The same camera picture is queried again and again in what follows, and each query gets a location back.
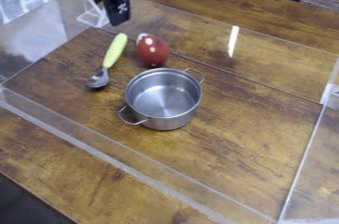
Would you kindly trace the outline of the spoon with yellow-green handle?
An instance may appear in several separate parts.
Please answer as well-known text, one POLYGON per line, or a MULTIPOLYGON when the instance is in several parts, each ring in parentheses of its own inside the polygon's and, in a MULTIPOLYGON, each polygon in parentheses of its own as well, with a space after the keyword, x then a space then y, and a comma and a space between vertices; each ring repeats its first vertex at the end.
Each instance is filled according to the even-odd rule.
POLYGON ((105 52, 105 55, 104 55, 100 70, 85 82, 85 86, 88 88, 97 89, 97 88, 102 88, 106 86, 106 84, 109 82, 108 70, 110 69, 110 67, 116 63, 120 55, 122 54, 122 51, 126 46, 126 40, 128 40, 128 37, 122 33, 118 33, 114 36, 112 43, 108 47, 108 50, 105 52))

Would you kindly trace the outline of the clear acrylic enclosure wall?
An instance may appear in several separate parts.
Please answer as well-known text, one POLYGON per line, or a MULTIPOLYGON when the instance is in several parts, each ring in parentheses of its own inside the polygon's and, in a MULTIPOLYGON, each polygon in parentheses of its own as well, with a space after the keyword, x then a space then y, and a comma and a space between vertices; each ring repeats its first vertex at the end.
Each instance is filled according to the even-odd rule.
POLYGON ((339 224, 339 12, 285 0, 130 0, 120 30, 202 80, 190 123, 130 123, 126 50, 88 29, 0 83, 0 172, 78 224, 339 224))

